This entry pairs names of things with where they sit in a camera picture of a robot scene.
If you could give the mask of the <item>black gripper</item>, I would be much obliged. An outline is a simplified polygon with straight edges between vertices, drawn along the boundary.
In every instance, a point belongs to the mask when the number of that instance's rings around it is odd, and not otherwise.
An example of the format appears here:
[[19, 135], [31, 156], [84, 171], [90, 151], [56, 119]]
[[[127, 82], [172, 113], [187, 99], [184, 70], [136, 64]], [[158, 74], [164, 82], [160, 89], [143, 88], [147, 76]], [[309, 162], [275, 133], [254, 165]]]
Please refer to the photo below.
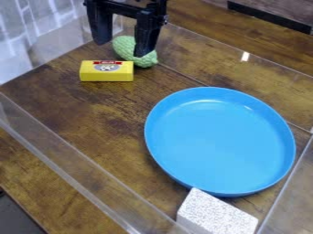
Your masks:
[[155, 49], [162, 26], [167, 23], [167, 0], [150, 0], [144, 6], [115, 0], [84, 0], [83, 5], [96, 45], [112, 39], [112, 15], [120, 15], [136, 18], [134, 55], [142, 58]]

